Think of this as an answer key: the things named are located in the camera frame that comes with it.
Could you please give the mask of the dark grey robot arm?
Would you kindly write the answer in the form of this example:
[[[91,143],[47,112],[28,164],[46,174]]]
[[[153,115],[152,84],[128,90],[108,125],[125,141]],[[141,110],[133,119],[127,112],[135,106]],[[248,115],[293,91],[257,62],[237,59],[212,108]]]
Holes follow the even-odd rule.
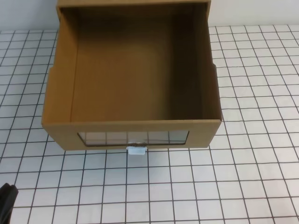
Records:
[[[0,188],[0,224],[9,224],[18,189],[5,183]]]

